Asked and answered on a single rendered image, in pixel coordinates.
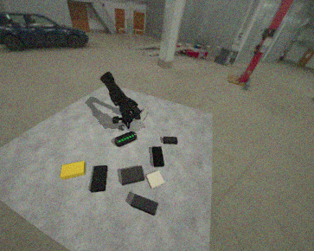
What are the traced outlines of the beige square tile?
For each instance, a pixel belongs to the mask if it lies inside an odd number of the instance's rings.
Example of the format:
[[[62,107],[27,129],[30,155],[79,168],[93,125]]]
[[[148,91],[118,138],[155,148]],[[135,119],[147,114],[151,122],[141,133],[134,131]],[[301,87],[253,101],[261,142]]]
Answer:
[[[164,180],[159,171],[154,171],[146,176],[152,189],[164,184]]]

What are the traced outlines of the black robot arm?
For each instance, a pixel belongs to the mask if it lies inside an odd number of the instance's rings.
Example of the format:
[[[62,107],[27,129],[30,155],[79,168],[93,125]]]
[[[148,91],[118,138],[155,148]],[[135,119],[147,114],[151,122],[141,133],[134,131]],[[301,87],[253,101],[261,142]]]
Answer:
[[[131,122],[131,120],[133,120],[134,113],[140,114],[142,112],[142,110],[140,111],[137,107],[138,103],[135,100],[126,97],[126,95],[118,87],[111,73],[106,72],[100,79],[109,90],[109,96],[111,97],[111,100],[113,101],[115,106],[119,106],[119,111],[123,113],[122,116],[124,123]],[[131,114],[130,112],[132,112],[133,114]]]

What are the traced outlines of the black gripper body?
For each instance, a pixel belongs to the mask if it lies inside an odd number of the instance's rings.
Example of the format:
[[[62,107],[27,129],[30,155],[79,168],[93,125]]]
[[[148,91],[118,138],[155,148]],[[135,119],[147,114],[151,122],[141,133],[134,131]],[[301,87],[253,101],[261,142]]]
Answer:
[[[139,113],[134,113],[133,118],[135,118],[135,120],[141,119]],[[119,118],[119,116],[113,117],[112,123],[113,123],[113,124],[116,124],[116,123],[119,122],[119,120],[121,120],[122,122],[124,122],[124,121],[123,121],[123,116],[122,116],[121,118]]]

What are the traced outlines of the yellow box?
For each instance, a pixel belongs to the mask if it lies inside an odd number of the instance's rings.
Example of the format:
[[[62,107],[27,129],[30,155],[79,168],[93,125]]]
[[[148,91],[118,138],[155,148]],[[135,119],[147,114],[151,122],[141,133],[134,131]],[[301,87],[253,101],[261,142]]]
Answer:
[[[69,179],[77,176],[84,176],[86,172],[85,161],[79,161],[71,164],[64,164],[61,167],[61,179]]]

